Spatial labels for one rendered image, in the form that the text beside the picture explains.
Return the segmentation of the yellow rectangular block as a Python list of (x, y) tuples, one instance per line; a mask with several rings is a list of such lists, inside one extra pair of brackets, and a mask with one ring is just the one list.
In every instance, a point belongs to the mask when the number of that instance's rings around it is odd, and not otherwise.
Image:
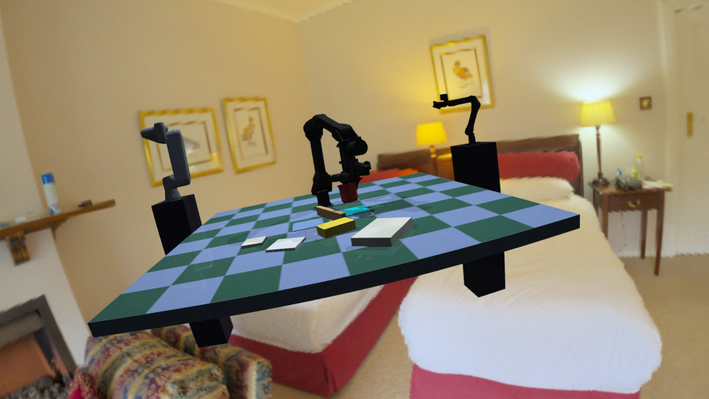
[(324, 238), (334, 237), (340, 233), (345, 233), (353, 229), (356, 229), (355, 220), (348, 219), (346, 217), (316, 226), (317, 235)]

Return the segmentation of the long wooden beam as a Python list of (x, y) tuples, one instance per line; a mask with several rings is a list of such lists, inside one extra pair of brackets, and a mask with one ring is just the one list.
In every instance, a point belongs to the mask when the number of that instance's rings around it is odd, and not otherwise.
[(326, 219), (337, 220), (346, 217), (345, 212), (337, 211), (335, 209), (330, 209), (323, 206), (316, 207), (317, 215), (325, 217)]

